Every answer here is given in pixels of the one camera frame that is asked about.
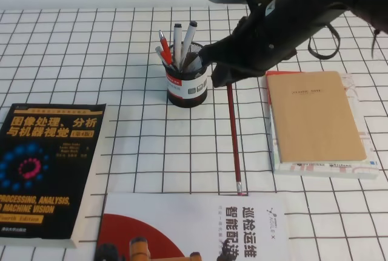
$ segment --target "tan notebook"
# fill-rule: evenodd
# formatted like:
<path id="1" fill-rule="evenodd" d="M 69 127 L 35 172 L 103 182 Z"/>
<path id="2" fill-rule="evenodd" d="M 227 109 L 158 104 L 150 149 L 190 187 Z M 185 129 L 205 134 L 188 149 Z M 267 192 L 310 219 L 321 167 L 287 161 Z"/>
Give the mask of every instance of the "tan notebook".
<path id="1" fill-rule="evenodd" d="M 338 72 L 269 76 L 281 162 L 366 159 Z"/>

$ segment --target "white book cover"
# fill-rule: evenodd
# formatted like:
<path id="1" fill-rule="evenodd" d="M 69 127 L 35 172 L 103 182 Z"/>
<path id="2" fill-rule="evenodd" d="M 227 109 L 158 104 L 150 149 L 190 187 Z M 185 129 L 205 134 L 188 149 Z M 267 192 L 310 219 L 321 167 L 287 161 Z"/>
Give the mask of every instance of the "white book cover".
<path id="1" fill-rule="evenodd" d="M 284 209 L 276 195 L 238 197 L 110 193 L 95 260 L 129 261 L 130 241 L 144 237 L 151 259 L 188 257 L 216 261 L 228 239 L 237 260 L 287 261 Z"/>
<path id="2" fill-rule="evenodd" d="M 270 71 L 267 75 L 281 75 L 289 72 Z M 340 74 L 342 83 L 346 90 L 347 99 L 349 100 L 350 109 L 364 145 L 367 159 L 360 162 L 337 162 L 337 163 L 283 163 L 280 160 L 279 146 L 276 139 L 275 122 L 269 96 L 269 114 L 270 114 L 270 133 L 272 142 L 272 160 L 273 170 L 277 174 L 289 175 L 311 175 L 322 177 L 341 177 L 341 178 L 369 178 L 374 179 L 379 173 L 379 164 L 375 159 L 373 152 L 372 139 L 367 130 L 367 126 L 359 109 L 358 95 L 352 78 L 352 74 Z"/>

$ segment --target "book title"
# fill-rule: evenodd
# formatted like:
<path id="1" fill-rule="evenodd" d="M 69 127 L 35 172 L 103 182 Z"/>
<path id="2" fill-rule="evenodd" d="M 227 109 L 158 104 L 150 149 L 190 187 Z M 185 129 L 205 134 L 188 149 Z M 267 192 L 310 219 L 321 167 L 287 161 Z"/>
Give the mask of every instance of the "book title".
<path id="1" fill-rule="evenodd" d="M 315 93 L 321 93 L 321 92 L 323 92 L 322 89 L 311 89 L 311 90 L 291 91 L 291 94 L 308 95 L 308 94 L 315 94 Z"/>
<path id="2" fill-rule="evenodd" d="M 93 138 L 97 118 L 73 121 L 72 130 L 61 123 L 60 117 L 14 116 L 7 135 L 12 137 L 45 137 L 45 138 Z"/>
<path id="3" fill-rule="evenodd" d="M 57 206 L 69 206 L 69 197 L 0 195 L 1 223 L 42 223 L 44 214 L 53 214 Z"/>
<path id="4" fill-rule="evenodd" d="M 242 231 L 244 242 L 244 257 L 256 258 L 256 224 L 255 210 L 251 207 L 243 207 L 242 214 L 238 213 L 236 206 L 226 207 L 226 239 L 228 240 L 227 249 L 233 257 L 239 256 L 239 216 L 242 215 Z"/>

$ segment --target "publisher logo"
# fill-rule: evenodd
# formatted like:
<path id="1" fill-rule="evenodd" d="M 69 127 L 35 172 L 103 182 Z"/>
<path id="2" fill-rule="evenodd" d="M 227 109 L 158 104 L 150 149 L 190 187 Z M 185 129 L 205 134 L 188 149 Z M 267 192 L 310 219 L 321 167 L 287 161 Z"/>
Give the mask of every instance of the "publisher logo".
<path id="1" fill-rule="evenodd" d="M 276 229 L 278 228 L 278 215 L 273 211 L 273 208 L 267 209 L 267 212 L 269 216 L 271 239 L 276 239 Z"/>

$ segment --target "stacked books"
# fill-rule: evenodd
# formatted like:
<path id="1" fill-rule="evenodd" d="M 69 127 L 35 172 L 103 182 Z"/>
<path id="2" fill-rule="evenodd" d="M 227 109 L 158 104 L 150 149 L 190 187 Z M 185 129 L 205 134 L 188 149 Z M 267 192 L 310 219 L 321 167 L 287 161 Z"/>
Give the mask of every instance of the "stacked books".
<path id="1" fill-rule="evenodd" d="M 277 174 L 369 178 L 379 173 L 351 74 L 266 74 Z"/>

